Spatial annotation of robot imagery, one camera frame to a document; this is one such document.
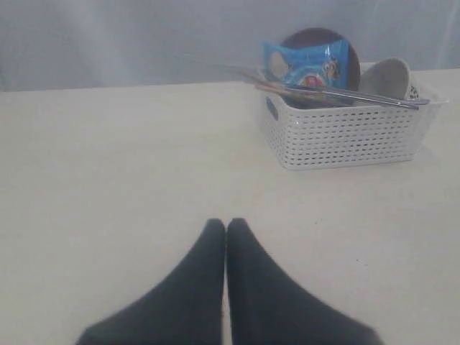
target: dark brown plate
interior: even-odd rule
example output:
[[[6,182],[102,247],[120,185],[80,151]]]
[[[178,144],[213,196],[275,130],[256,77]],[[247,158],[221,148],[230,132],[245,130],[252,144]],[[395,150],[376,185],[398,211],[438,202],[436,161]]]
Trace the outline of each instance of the dark brown plate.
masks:
[[[288,48],[298,49],[304,47],[312,47],[316,45],[325,45],[338,40],[346,40],[341,34],[329,29],[320,27],[312,27],[305,29],[295,34],[292,34],[287,39],[282,41],[281,45]],[[359,67],[359,60],[357,52],[349,44],[348,51],[348,82],[347,88],[356,91],[359,86],[359,78],[361,76],[361,69]]]

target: white plastic basket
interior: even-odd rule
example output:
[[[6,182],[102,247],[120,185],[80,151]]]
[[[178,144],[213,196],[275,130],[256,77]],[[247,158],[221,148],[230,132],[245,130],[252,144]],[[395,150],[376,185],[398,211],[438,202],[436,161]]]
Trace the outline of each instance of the white plastic basket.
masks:
[[[442,104],[433,89],[417,83],[419,110],[383,106],[296,109],[262,93],[257,121],[280,164],[291,170],[347,167],[411,160]]]

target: snack package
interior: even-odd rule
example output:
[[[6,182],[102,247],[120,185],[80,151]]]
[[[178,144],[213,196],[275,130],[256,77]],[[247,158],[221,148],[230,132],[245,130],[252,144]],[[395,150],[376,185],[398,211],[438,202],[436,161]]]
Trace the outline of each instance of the snack package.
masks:
[[[348,51],[346,40],[300,49],[265,42],[264,64],[286,84],[346,88]]]

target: white tabletop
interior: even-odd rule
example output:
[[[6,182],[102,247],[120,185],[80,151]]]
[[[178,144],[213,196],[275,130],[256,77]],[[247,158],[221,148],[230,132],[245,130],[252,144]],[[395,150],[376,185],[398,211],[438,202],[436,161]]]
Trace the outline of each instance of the white tabletop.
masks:
[[[73,344],[236,216],[387,344],[458,344],[460,70],[419,77],[451,103],[414,161],[303,172],[243,83],[0,94],[0,344]]]

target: perforated basket wall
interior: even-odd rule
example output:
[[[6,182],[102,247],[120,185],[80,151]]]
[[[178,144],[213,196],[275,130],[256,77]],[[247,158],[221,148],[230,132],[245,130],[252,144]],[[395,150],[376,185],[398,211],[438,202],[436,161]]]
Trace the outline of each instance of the perforated basket wall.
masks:
[[[258,122],[280,164],[302,170],[411,160],[439,107],[446,102],[421,83],[420,110],[382,106],[296,109],[262,94]]]

